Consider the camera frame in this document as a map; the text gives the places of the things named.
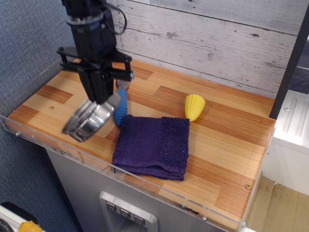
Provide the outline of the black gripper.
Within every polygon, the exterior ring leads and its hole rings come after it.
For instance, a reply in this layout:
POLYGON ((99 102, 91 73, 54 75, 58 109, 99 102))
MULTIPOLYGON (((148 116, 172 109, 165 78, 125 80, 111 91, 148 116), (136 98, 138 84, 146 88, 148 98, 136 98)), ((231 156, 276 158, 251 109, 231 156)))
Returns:
POLYGON ((104 63, 110 62, 121 62, 125 65, 124 70, 111 67, 107 68, 107 72, 96 71, 95 92, 90 73, 79 70, 79 77, 89 100, 103 104, 113 94, 113 79, 132 81, 135 78, 130 66, 132 58, 116 49, 117 32, 109 24, 71 25, 71 31, 75 46, 59 47, 57 50, 66 69, 101 69, 104 63))

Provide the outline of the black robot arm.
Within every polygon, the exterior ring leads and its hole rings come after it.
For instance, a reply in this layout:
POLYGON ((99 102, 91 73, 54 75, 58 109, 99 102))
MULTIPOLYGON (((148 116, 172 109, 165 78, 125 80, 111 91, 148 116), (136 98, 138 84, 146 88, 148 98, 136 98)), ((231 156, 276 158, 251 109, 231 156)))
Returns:
POLYGON ((111 10, 104 0, 64 0, 74 47, 60 47, 64 70, 77 72, 90 101, 103 104, 113 94, 113 81, 131 81, 132 58, 116 49, 117 31, 111 10))

